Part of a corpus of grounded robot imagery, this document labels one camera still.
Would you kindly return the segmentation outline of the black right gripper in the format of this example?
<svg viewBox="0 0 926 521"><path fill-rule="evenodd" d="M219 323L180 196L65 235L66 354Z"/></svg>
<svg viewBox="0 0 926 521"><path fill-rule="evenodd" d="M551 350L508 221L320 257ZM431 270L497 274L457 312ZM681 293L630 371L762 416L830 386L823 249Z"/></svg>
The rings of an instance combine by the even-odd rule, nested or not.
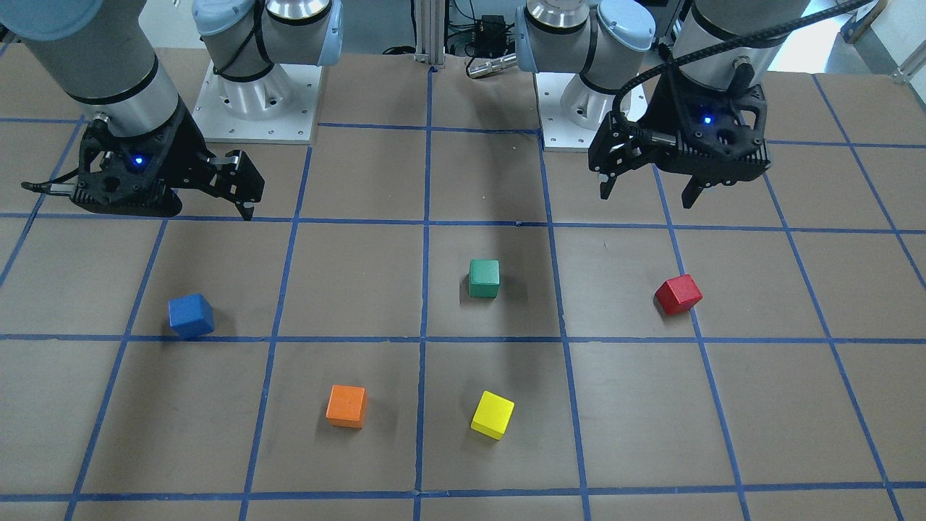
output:
<svg viewBox="0 0 926 521"><path fill-rule="evenodd" d="M169 218L182 210L178 189L205 192L252 221L265 180L244 151L223 157L206 148L183 102L168 121L135 137L116 137L113 118L96 117L80 140L72 202L113 215Z"/></svg>

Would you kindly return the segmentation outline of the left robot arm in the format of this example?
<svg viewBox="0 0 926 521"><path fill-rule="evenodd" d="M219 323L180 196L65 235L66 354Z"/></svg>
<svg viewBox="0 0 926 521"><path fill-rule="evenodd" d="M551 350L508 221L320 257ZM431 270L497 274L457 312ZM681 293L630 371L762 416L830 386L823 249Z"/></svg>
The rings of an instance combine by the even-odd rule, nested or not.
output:
<svg viewBox="0 0 926 521"><path fill-rule="evenodd" d="M768 104L760 84L806 1L694 1L657 72L644 115L622 101L642 82L642 55L657 23L635 1L527 1L516 13L516 55L525 72L569 73L582 91L611 98L593 117L587 167L609 198L616 178L655 165L689 181L691 208L709 187L751 182L770 168Z"/></svg>

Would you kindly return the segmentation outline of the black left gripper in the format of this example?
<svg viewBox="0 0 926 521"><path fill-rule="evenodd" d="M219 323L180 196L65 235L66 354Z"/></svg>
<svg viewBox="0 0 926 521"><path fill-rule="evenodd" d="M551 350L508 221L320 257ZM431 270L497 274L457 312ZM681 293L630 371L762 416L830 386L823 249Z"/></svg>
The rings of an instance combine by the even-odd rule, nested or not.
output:
<svg viewBox="0 0 926 521"><path fill-rule="evenodd" d="M691 210L713 182L752 181L768 169L765 141L768 102L762 85L738 98L698 85L657 85L636 122L619 127L608 114L587 152L599 174L600 198L608 200L616 175L655 164L692 176L681 192Z"/></svg>

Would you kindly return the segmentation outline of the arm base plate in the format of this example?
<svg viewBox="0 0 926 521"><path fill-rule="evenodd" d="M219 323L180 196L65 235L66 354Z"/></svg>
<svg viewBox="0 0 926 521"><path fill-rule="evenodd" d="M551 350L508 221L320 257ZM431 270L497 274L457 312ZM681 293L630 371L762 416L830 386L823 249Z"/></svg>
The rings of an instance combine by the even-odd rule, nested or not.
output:
<svg viewBox="0 0 926 521"><path fill-rule="evenodd" d="M592 91L569 73L537 73L535 88L545 150L586 152L614 96Z"/></svg>
<svg viewBox="0 0 926 521"><path fill-rule="evenodd" d="M309 145L323 73L277 64L258 80L232 82L208 70L190 112L208 143Z"/></svg>

